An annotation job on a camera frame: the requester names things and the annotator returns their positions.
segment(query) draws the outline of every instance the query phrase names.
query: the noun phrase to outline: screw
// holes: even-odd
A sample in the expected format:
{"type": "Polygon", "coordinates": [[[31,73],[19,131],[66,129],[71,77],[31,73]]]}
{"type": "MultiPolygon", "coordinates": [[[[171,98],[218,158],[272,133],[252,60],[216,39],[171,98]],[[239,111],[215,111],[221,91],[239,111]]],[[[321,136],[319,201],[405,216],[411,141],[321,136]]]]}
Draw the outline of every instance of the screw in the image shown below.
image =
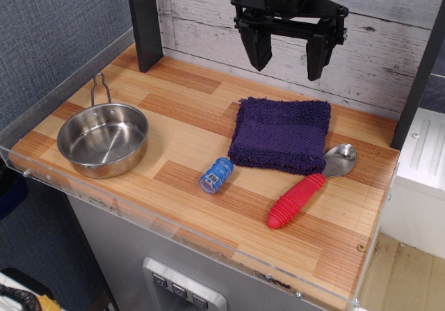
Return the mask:
{"type": "Polygon", "coordinates": [[[361,253],[363,253],[366,250],[366,246],[364,244],[358,244],[357,250],[361,253]]]}

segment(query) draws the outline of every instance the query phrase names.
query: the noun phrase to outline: gray wall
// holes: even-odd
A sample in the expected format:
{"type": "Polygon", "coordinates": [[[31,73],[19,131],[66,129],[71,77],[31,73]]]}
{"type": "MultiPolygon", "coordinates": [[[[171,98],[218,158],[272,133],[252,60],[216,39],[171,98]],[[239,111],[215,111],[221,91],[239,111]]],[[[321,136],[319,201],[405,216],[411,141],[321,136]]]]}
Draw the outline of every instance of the gray wall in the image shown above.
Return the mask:
{"type": "MultiPolygon", "coordinates": [[[[0,8],[0,131],[49,113],[48,94],[80,88],[129,44],[105,52],[131,33],[128,0],[0,0],[0,8]]],[[[27,199],[0,221],[0,269],[18,268],[64,308],[88,310],[104,286],[66,197],[28,186],[27,199]]]]}
{"type": "Polygon", "coordinates": [[[0,6],[0,130],[131,28],[128,0],[0,6]]]}

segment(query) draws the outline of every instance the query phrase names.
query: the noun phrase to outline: control panel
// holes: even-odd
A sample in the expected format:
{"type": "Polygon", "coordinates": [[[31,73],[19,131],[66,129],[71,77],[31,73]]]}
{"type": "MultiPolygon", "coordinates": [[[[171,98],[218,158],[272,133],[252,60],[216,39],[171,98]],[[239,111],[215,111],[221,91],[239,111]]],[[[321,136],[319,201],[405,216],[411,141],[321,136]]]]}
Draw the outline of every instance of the control panel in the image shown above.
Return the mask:
{"type": "Polygon", "coordinates": [[[148,284],[154,283],[203,310],[227,311],[223,295],[151,257],[144,259],[143,271],[148,284]]]}

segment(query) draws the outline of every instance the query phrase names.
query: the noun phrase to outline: blue cylinder toy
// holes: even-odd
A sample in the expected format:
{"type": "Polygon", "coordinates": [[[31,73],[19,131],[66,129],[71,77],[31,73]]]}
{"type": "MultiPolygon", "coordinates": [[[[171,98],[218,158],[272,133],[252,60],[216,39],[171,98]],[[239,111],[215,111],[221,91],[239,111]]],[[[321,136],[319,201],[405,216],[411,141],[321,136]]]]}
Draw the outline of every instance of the blue cylinder toy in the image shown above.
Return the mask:
{"type": "Polygon", "coordinates": [[[200,178],[202,190],[209,194],[216,193],[233,171],[234,165],[228,158],[216,159],[215,164],[200,178]]]}

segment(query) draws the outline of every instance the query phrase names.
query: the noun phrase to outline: folded washcloth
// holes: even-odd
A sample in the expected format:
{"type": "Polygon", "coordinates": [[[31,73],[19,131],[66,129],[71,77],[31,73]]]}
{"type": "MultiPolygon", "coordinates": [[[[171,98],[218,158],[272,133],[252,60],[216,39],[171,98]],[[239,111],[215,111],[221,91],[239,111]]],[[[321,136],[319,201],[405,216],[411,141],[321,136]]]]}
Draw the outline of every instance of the folded washcloth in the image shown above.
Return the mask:
{"type": "Polygon", "coordinates": [[[322,101],[242,99],[228,156],[239,166],[321,173],[330,116],[322,101]]]}

